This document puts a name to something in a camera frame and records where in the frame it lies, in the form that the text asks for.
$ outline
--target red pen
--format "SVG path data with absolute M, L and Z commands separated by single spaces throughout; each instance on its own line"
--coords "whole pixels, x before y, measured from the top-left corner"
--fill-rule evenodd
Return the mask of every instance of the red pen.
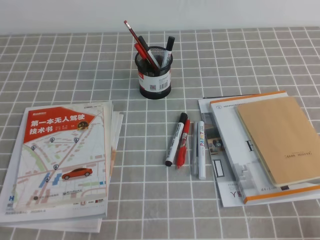
M 187 138 L 189 133 L 189 126 L 190 126 L 190 119 L 188 118 L 185 121 L 183 130 L 182 130 L 182 139 L 181 139 L 181 145 L 178 153 L 178 158 L 176 161 L 176 167 L 179 169 L 181 166 L 185 164 L 186 161 L 186 152 L 187 152 Z

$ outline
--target black mesh pen holder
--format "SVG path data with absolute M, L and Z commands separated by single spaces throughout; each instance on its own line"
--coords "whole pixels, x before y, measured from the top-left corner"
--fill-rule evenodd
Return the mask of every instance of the black mesh pen holder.
M 162 65 L 166 49 L 161 46 L 151 46 L 150 51 L 159 65 Z M 171 64 L 174 58 L 169 57 L 168 64 L 154 70 L 147 60 L 143 60 L 139 53 L 135 55 L 134 62 L 138 69 L 139 90 L 147 99 L 162 99 L 171 91 Z

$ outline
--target grid pattern tablecloth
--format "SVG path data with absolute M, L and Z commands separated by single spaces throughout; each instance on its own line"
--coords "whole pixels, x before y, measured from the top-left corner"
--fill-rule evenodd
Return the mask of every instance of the grid pattern tablecloth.
M 164 166 L 180 113 L 199 121 L 202 97 L 285 90 L 320 133 L 320 28 L 137 34 L 162 47 L 175 37 L 165 99 L 139 93 L 129 32 L 0 36 L 0 185 L 26 107 L 112 100 L 124 114 L 101 232 L 0 227 L 0 239 L 320 238 L 318 200 L 222 208 L 208 150 L 206 181 L 190 176 L 189 160 Z

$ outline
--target red pencil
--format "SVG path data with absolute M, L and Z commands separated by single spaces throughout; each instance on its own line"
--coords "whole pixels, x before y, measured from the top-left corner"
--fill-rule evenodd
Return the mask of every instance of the red pencil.
M 138 53 L 140 54 L 141 58 L 143 60 L 147 60 L 147 56 L 145 55 L 144 51 L 142 51 L 141 47 L 139 46 L 138 43 L 134 44 L 135 49 L 138 51 Z
M 185 121 L 183 130 L 182 130 L 182 139 L 181 139 L 181 145 L 178 153 L 178 158 L 176 160 L 176 167 L 179 169 L 182 165 L 185 164 L 186 161 L 186 152 L 187 152 L 187 139 L 188 139 L 188 133 L 189 133 L 189 126 L 190 126 L 190 119 L 188 118 Z
M 152 60 L 152 58 L 150 57 L 149 53 L 147 53 L 147 51 L 144 49 L 144 47 L 142 46 L 141 42 L 139 41 L 137 35 L 136 35 L 135 32 L 132 30 L 132 28 L 129 26 L 127 20 L 124 21 L 124 24 L 125 24 L 126 27 L 129 29 L 130 33 L 132 34 L 132 36 L 134 37 L 134 39 L 136 40 L 136 42 L 139 44 L 141 50 L 142 50 L 143 53 L 146 55 L 146 58 L 147 58 L 148 61 L 150 62 L 151 66 L 154 68 L 154 70 L 158 70 L 159 68 L 157 67 L 157 65 L 155 64 L 155 62 Z

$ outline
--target silver pen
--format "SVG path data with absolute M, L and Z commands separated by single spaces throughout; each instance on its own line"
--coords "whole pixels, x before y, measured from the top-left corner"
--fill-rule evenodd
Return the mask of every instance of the silver pen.
M 192 169 L 191 173 L 193 176 L 198 175 L 198 123 L 193 123 L 193 139 L 192 139 Z

